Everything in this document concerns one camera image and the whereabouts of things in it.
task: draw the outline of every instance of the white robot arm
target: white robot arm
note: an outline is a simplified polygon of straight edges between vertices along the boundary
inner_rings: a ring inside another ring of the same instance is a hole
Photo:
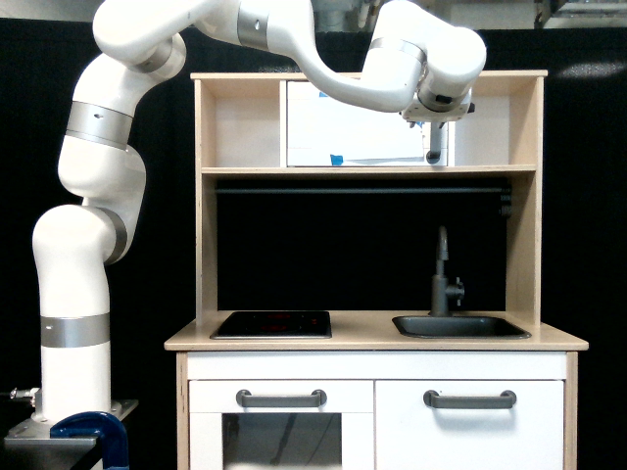
[[[410,121],[444,122],[467,112],[485,46],[408,0],[379,13],[362,78],[330,70],[314,42],[310,0],[107,0],[94,19],[103,55],[73,95],[59,160],[64,186],[82,205],[45,213],[33,233],[41,305],[43,410],[59,421],[111,407],[109,289],[104,265],[133,238],[144,164],[127,145],[135,107],[183,67],[178,34],[196,25],[210,37],[292,58],[327,95]]]

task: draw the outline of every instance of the sink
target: sink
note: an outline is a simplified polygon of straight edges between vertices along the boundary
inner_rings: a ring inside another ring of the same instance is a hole
[[[494,338],[519,340],[531,334],[493,316],[397,316],[399,332],[414,338]]]

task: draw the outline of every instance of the faucet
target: faucet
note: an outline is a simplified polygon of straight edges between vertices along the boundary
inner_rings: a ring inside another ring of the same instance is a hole
[[[449,240],[447,229],[441,226],[435,255],[435,275],[431,278],[430,316],[451,316],[449,299],[456,299],[458,306],[461,305],[461,300],[463,299],[463,283],[458,278],[455,284],[449,284],[449,278],[444,274],[444,261],[448,259]]]

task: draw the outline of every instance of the gray handle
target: gray handle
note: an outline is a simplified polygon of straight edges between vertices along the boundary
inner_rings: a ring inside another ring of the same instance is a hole
[[[240,390],[235,396],[243,408],[318,408],[326,403],[324,390],[314,390],[311,395],[252,395]]]
[[[427,406],[447,409],[511,409],[516,403],[516,394],[511,390],[499,397],[440,397],[435,390],[429,390],[423,398]]]

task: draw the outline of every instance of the black stove burner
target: black stove burner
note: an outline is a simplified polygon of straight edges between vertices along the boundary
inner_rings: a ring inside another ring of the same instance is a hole
[[[234,311],[212,339],[330,338],[328,311]]]

